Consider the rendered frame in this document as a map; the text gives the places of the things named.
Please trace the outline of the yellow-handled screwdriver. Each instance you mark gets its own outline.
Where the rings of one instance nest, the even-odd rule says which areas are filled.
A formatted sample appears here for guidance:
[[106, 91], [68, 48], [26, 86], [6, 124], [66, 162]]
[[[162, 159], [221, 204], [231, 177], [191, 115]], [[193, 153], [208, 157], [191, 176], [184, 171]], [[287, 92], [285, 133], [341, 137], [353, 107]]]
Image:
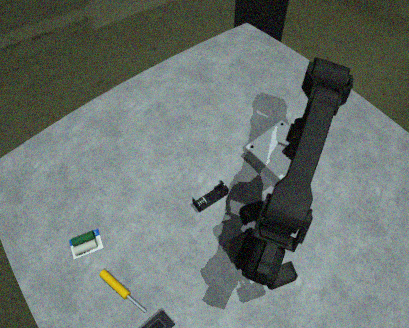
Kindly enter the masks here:
[[129, 295], [131, 294], [124, 286], [122, 286], [110, 273], [106, 270], [102, 270], [99, 276], [107, 282], [114, 290], [116, 290], [121, 297], [124, 299], [130, 299], [136, 306], [138, 306], [142, 311], [147, 312], [143, 307], [141, 307], [138, 302], [134, 301]]

